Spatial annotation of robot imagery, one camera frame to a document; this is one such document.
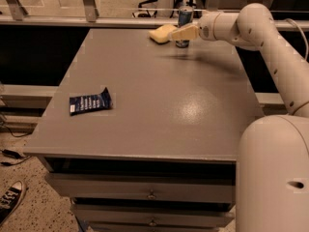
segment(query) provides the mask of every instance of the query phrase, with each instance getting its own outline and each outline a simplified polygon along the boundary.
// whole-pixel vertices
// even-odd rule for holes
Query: sponge
[[[155,30],[149,31],[149,36],[151,39],[153,39],[158,44],[164,44],[169,42],[168,35],[169,33],[176,30],[177,27],[173,26],[171,24],[163,25]]]

